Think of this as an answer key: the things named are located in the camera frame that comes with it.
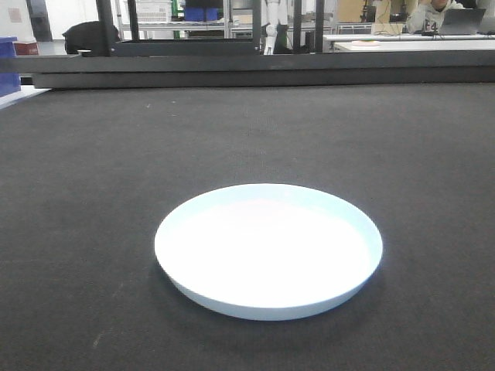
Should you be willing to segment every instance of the laptop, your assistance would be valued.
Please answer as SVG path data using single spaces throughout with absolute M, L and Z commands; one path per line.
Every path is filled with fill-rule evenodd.
M 486 9 L 449 9 L 445 12 L 440 35 L 476 35 Z

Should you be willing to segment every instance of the blue bin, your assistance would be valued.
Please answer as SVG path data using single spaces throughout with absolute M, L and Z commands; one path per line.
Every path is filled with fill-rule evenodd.
M 0 58 L 15 58 L 16 37 L 0 37 Z M 18 73 L 0 73 L 0 97 L 21 90 Z
M 194 8 L 192 6 L 184 7 L 184 20 L 202 22 L 204 21 L 204 8 Z M 207 21 L 217 21 L 218 20 L 218 9 L 217 8 L 206 8 L 206 20 Z

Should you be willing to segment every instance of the metal pole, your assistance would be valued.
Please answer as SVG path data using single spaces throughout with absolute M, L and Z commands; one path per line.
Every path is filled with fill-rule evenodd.
M 230 0 L 224 0 L 224 39 L 230 39 L 232 25 L 232 5 Z
M 259 52 L 261 39 L 261 2 L 264 0 L 253 0 L 253 47 Z
M 115 11 L 117 12 L 118 34 L 124 39 L 124 27 L 122 25 L 122 10 L 120 0 L 115 0 Z
M 128 0 L 129 21 L 131 23 L 132 41 L 139 41 L 138 13 L 136 12 L 136 0 Z
M 292 48 L 294 54 L 299 54 L 301 49 L 301 25 L 302 25 L 302 0 L 294 0 L 294 30 Z
M 114 23 L 111 18 L 110 0 L 97 0 L 98 19 L 101 22 L 101 38 L 105 45 L 105 56 L 110 56 L 114 51 Z
M 323 53 L 323 13 L 325 12 L 325 0 L 316 0 L 316 34 L 315 51 Z

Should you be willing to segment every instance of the white plate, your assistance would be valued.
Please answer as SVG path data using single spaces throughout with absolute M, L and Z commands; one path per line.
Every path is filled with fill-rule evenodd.
M 236 185 L 174 209 L 155 236 L 182 293 L 239 318 L 286 320 L 342 304 L 380 263 L 381 236 L 363 212 L 295 185 Z
M 380 46 L 377 40 L 354 40 L 350 42 L 354 46 Z

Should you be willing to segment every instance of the cardboard box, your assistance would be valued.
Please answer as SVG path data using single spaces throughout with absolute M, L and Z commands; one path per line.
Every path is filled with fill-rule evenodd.
M 38 43 L 22 43 L 20 41 L 16 41 L 14 43 L 15 54 L 18 56 L 38 56 Z

